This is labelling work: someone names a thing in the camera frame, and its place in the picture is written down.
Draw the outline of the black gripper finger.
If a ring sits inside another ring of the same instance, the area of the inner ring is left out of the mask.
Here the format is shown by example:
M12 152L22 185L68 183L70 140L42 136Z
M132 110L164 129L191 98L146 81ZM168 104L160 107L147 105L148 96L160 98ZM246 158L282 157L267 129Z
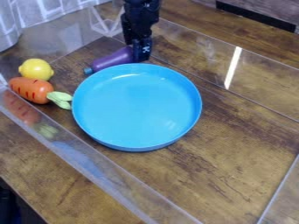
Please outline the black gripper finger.
M123 35L127 45L132 45L132 29L131 24L128 23L127 19L124 17L122 19L122 28L123 28Z
M152 52L152 39L135 39L134 43L134 61L143 62L150 59Z

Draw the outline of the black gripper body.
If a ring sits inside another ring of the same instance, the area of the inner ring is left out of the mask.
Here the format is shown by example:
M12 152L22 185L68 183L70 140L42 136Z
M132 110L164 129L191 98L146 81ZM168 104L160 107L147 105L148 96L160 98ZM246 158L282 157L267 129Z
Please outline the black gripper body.
M160 6L162 0L124 0L122 17L131 24L132 39L151 37L151 27L159 21Z

